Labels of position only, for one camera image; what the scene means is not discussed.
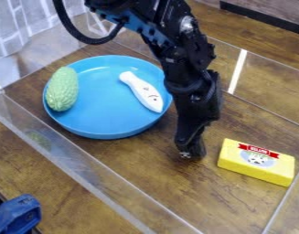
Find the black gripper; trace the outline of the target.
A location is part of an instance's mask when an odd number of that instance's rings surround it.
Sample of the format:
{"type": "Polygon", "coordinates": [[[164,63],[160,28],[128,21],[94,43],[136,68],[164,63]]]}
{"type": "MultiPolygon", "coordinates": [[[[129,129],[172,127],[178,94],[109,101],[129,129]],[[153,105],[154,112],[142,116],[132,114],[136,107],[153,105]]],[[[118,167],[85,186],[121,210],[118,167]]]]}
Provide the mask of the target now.
{"type": "Polygon", "coordinates": [[[206,149],[200,136],[212,121],[220,117],[220,75],[208,69],[188,86],[164,83],[177,110],[174,145],[182,159],[201,159],[206,149]]]}

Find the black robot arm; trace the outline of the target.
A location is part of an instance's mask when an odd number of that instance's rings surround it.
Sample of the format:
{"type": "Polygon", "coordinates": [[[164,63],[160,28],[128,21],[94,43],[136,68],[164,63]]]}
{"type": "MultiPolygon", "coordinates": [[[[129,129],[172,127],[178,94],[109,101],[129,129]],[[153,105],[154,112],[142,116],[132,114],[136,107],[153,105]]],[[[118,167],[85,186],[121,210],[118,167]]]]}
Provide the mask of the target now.
{"type": "Polygon", "coordinates": [[[174,145],[185,159],[206,155],[201,134],[220,118],[220,75],[208,68],[206,42],[184,0],[84,0],[89,10],[134,31],[158,60],[177,111],[174,145]]]}

